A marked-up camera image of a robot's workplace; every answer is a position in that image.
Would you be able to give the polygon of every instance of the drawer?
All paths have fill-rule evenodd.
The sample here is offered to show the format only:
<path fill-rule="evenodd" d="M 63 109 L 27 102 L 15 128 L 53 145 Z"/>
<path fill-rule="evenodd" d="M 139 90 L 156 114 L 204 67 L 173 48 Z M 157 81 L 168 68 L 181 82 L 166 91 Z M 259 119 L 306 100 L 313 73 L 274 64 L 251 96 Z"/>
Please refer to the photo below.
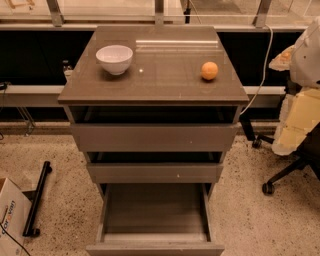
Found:
<path fill-rule="evenodd" d="M 73 124 L 80 151 L 227 151 L 236 125 Z"/>
<path fill-rule="evenodd" d="M 94 183 L 217 183 L 221 164 L 137 163 L 87 165 Z"/>
<path fill-rule="evenodd" d="M 107 185 L 91 256 L 220 255 L 203 184 Z"/>

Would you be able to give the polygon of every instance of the metal bar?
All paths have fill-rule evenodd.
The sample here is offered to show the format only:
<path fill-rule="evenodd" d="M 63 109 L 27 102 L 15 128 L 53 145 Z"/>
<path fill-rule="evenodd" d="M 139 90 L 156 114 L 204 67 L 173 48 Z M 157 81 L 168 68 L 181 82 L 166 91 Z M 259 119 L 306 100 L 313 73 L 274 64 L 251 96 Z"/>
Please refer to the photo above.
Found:
<path fill-rule="evenodd" d="M 28 219 L 23 231 L 23 236 L 39 236 L 40 235 L 40 230 L 39 229 L 34 229 L 33 228 L 33 223 L 36 218 L 39 202 L 41 199 L 42 191 L 44 188 L 44 183 L 46 181 L 47 174 L 52 171 L 52 168 L 50 167 L 50 162 L 45 161 L 42 167 L 42 172 L 40 175 L 40 179 L 38 182 L 37 189 L 35 190 L 34 198 L 32 200 L 32 205 L 31 209 L 28 215 Z"/>
<path fill-rule="evenodd" d="M 164 23 L 164 0 L 155 0 L 155 24 L 156 25 L 163 25 Z"/>
<path fill-rule="evenodd" d="M 261 0 L 258 12 L 253 21 L 253 25 L 256 28 L 263 28 L 266 24 L 266 19 L 268 15 L 268 11 L 271 5 L 272 0 Z"/>
<path fill-rule="evenodd" d="M 64 23 L 63 15 L 57 0 L 47 0 L 47 4 L 51 13 L 52 24 L 55 27 L 61 27 Z"/>

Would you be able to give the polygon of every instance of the chair leg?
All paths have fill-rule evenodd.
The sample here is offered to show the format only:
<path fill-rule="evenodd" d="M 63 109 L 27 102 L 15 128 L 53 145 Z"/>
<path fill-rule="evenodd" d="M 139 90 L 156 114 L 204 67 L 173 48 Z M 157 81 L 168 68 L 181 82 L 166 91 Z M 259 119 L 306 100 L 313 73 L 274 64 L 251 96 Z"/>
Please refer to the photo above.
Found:
<path fill-rule="evenodd" d="M 277 173 L 272 178 L 270 178 L 267 181 L 267 183 L 264 183 L 262 185 L 262 192 L 267 195 L 272 195 L 274 193 L 274 182 L 280 180 L 281 178 L 293 172 L 294 170 L 302 170 L 306 165 L 307 163 L 302 158 L 299 158 L 298 160 L 294 161 L 292 164 L 284 168 L 281 172 Z"/>
<path fill-rule="evenodd" d="M 273 141 L 274 141 L 273 138 L 270 138 L 270 137 L 268 137 L 268 136 L 259 134 L 259 135 L 257 136 L 257 138 L 252 142 L 252 147 L 253 147 L 253 148 L 260 148 L 261 143 L 262 143 L 262 140 L 268 142 L 269 144 L 272 144 Z"/>
<path fill-rule="evenodd" d="M 313 172 L 316 174 L 317 178 L 320 180 L 320 167 L 317 166 L 314 163 L 309 163 L 311 166 L 311 169 L 313 170 Z"/>

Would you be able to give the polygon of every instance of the black stand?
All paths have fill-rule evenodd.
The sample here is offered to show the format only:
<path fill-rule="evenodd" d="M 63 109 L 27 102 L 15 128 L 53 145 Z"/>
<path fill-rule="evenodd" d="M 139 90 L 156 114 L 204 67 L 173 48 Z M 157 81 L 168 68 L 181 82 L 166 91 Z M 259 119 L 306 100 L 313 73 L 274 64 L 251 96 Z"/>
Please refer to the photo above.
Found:
<path fill-rule="evenodd" d="M 30 212 L 28 215 L 28 219 L 23 231 L 23 236 L 27 237 L 27 236 L 32 236 L 32 237 L 37 237 L 40 235 L 40 229 L 33 228 L 33 223 L 34 220 L 36 218 L 36 214 L 37 214 L 37 210 L 38 210 L 38 206 L 39 206 L 39 202 L 41 199 L 41 195 L 42 195 L 42 191 L 44 188 L 44 183 L 46 181 L 46 177 L 47 174 L 50 173 L 52 171 L 52 168 L 50 167 L 50 162 L 45 161 L 42 167 L 42 171 L 41 171 L 41 176 L 37 185 L 37 189 L 34 191 L 27 191 L 27 192 L 23 192 L 24 195 L 30 200 L 32 201 L 32 205 L 30 208 Z"/>

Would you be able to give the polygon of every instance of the terrazzo floor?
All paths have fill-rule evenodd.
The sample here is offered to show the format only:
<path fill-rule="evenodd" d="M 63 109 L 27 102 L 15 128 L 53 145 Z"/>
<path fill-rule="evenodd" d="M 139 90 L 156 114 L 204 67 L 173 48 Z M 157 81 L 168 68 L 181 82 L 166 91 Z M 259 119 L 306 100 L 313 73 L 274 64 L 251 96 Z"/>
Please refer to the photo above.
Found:
<path fill-rule="evenodd" d="M 102 199 L 67 129 L 36 128 L 29 137 L 2 129 L 0 177 L 32 190 L 43 162 L 53 169 L 35 223 L 41 235 L 24 243 L 32 256 L 88 256 L 86 245 L 95 241 Z M 262 183 L 293 159 L 274 155 L 267 143 L 253 149 L 236 136 L 209 200 L 223 256 L 320 255 L 320 182 L 311 169 L 278 182 L 273 196 L 261 192 Z"/>

